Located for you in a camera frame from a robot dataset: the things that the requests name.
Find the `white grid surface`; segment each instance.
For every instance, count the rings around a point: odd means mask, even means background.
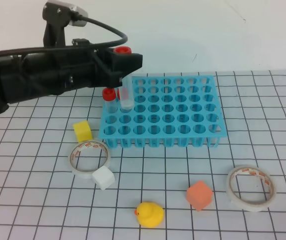
[[[215,75],[228,137],[217,148],[111,149],[116,182],[105,191],[66,165],[76,144],[73,123],[88,120],[98,135],[102,88],[14,104],[1,114],[0,240],[286,240],[286,70],[181,74]],[[100,160],[83,156],[79,163]],[[268,170],[276,182],[276,201],[263,212],[238,209],[226,196],[228,172],[243,164]],[[198,180],[214,190],[201,212],[185,198]],[[246,199],[268,195],[248,176],[235,188]],[[141,201],[164,207],[157,228],[137,223]]]

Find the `vial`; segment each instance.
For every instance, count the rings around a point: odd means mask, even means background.
[[[118,54],[131,54],[132,50],[127,46],[120,46],[116,47],[114,49],[114,52]],[[122,86],[119,87],[119,99],[121,103],[121,109],[131,110],[135,105],[132,76],[127,75],[121,81]]]
[[[103,99],[105,101],[106,111],[113,114],[117,111],[116,93],[113,88],[104,88],[102,91]]]
[[[118,101],[120,101],[120,94],[119,94],[119,89],[117,90],[117,98],[116,98]],[[122,107],[122,105],[121,105],[121,112],[122,113],[128,113],[128,112],[130,112],[131,111],[131,108],[130,109],[124,109],[123,107]]]

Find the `blue test tube rack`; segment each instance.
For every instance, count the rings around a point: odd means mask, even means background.
[[[103,107],[99,138],[109,148],[217,147],[226,126],[213,76],[133,77],[134,109]]]

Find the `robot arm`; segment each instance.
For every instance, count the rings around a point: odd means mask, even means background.
[[[43,9],[47,21],[44,47],[0,51],[0,113],[8,109],[7,104],[83,87],[116,88],[122,85],[123,77],[142,67],[142,55],[113,51],[112,47],[127,41],[126,35],[87,18],[84,12],[70,4],[49,1]],[[122,39],[99,44],[74,39],[73,46],[65,46],[64,28],[68,24],[83,27],[86,22]]]

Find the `toy duck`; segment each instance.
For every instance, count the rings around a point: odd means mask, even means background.
[[[154,228],[164,218],[164,210],[153,202],[142,202],[135,210],[139,224],[144,227]]]

